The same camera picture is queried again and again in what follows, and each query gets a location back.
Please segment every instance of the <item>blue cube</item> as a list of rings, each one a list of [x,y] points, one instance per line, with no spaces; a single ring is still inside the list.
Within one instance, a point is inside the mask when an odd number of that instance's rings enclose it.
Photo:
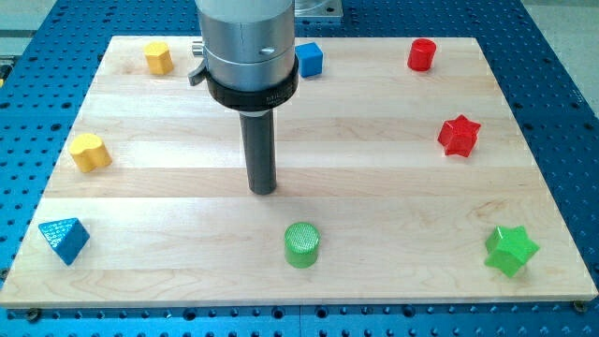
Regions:
[[[78,218],[39,224],[38,228],[52,250],[58,254],[67,266],[73,263],[81,248],[90,238],[89,233]]]
[[[314,42],[296,47],[299,73],[303,78],[322,73],[323,53]]]

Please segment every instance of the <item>wooden tabletop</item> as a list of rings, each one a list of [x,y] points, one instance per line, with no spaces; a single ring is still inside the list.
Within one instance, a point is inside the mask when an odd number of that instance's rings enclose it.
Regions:
[[[433,69],[410,38],[311,38],[324,72],[275,111],[278,188],[247,187],[238,113],[186,74],[197,37],[114,37],[66,145],[96,133],[113,163],[80,173],[63,150],[0,291],[3,306],[140,307],[590,300],[597,295],[474,39],[436,38]],[[142,48],[170,46],[150,75]],[[436,140],[459,114],[482,124],[469,158]],[[79,217],[91,239],[66,266],[37,229]],[[285,229],[321,233],[297,270]],[[497,225],[541,250],[513,278],[486,267]]]

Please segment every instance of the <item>green star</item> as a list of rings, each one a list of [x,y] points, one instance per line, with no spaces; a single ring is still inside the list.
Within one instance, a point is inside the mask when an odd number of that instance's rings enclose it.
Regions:
[[[499,268],[507,277],[514,276],[539,250],[539,246],[528,238],[524,226],[497,226],[485,244],[489,252],[485,265]]]

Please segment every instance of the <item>blue optical breadboard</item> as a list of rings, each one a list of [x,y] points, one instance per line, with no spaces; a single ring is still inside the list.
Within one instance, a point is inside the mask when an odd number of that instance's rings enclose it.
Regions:
[[[477,38],[597,283],[599,122],[520,1],[344,0],[343,12],[341,24],[298,22],[297,35]],[[195,1],[58,0],[51,10],[0,89],[0,280],[114,35],[199,35]],[[599,336],[597,300],[0,309],[0,337],[585,335]]]

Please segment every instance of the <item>green cylinder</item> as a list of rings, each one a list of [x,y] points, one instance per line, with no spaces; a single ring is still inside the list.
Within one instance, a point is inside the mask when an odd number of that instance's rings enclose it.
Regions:
[[[295,268],[308,268],[318,258],[320,233],[312,224],[295,223],[285,232],[285,259]]]

